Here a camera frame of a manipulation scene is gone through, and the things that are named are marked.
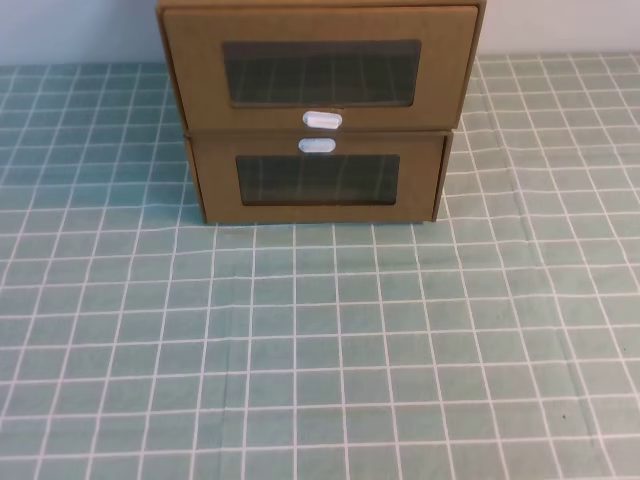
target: white plastic handle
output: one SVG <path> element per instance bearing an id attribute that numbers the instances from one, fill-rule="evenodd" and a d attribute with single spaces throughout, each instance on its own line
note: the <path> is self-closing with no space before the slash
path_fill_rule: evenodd
<path id="1" fill-rule="evenodd" d="M 305 112 L 302 121 L 307 127 L 337 130 L 342 125 L 342 115 L 328 112 Z"/>
<path id="2" fill-rule="evenodd" d="M 336 149 L 333 138 L 303 138 L 298 142 L 298 148 L 304 153 L 331 153 Z"/>

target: drawer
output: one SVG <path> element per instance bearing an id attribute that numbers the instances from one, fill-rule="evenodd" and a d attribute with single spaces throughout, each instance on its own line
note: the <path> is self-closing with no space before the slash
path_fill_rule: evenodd
<path id="1" fill-rule="evenodd" d="M 220 223 L 435 220 L 451 134 L 194 135 L 205 220 Z"/>
<path id="2" fill-rule="evenodd" d="M 449 130 L 464 99 L 479 8 L 164 8 L 185 129 Z"/>

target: drawer front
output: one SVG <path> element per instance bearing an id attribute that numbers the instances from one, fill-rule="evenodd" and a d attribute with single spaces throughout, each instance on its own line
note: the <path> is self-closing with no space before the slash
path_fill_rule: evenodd
<path id="1" fill-rule="evenodd" d="M 449 139 L 255 134 L 190 142 L 209 222 L 409 222 L 433 217 Z"/>
<path id="2" fill-rule="evenodd" d="M 345 130 L 456 126 L 473 6 L 168 9 L 162 15 L 187 127 Z"/>

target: cardboard drawer unit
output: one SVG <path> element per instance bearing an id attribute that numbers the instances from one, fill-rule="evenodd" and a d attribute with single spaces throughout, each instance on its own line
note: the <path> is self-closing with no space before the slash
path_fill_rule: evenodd
<path id="1" fill-rule="evenodd" d="M 435 220 L 484 2 L 159 0 L 205 220 Z"/>

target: clear plastic window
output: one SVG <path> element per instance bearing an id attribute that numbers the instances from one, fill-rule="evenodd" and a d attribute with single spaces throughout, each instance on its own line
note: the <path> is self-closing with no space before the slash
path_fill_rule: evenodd
<path id="1" fill-rule="evenodd" d="M 418 40 L 226 42 L 222 50 L 237 107 L 413 104 Z"/>
<path id="2" fill-rule="evenodd" d="M 244 205 L 393 205 L 398 155 L 238 156 Z"/>

